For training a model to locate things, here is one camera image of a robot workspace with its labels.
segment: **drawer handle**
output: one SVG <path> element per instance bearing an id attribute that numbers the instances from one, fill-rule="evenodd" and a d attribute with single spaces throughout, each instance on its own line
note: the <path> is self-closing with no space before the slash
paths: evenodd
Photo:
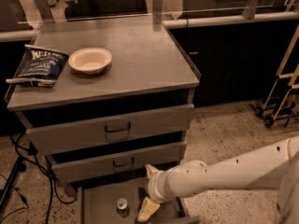
<path id="1" fill-rule="evenodd" d="M 131 161 L 128 161 L 128 162 L 123 163 L 123 164 L 115 164 L 115 161 L 113 161 L 113 167 L 122 168 L 122 167 L 125 167 L 125 166 L 133 165 L 134 162 L 135 162 L 134 157 L 131 158 Z"/>
<path id="2" fill-rule="evenodd" d="M 131 122 L 128 122 L 127 127 L 118 128 L 118 129 L 109 129 L 107 126 L 105 126 L 106 133 L 116 133 L 116 132 L 121 132 L 121 131 L 128 131 L 130 129 L 131 129 Z"/>

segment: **speckled floor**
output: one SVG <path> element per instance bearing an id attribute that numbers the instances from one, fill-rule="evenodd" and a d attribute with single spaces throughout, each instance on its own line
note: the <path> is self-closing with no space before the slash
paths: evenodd
<path id="1" fill-rule="evenodd" d="M 195 108 L 191 129 L 187 133 L 184 161 L 198 159 L 210 165 L 299 135 L 298 118 L 291 119 L 287 128 L 283 127 L 285 120 L 276 121 L 274 126 L 266 128 L 250 105 L 256 103 L 249 101 Z M 26 137 L 21 143 L 28 143 Z M 1 175 L 9 176 L 16 158 L 9 138 L 0 137 Z M 45 165 L 43 157 L 38 158 Z M 26 162 L 26 166 L 27 170 L 19 174 L 14 186 L 26 197 L 29 209 L 11 215 L 3 224 L 45 223 L 50 197 L 49 181 L 34 165 Z M 0 178 L 0 187 L 4 183 L 4 179 Z M 64 187 L 58 187 L 58 193 L 63 200 L 72 200 L 65 195 Z M 185 202 L 190 215 L 199 216 L 201 224 L 270 224 L 274 221 L 277 196 L 276 190 L 213 190 L 185 199 Z M 49 223 L 76 223 L 77 204 L 61 204 L 54 196 Z M 0 218 L 22 206 L 19 195 L 12 191 Z"/>

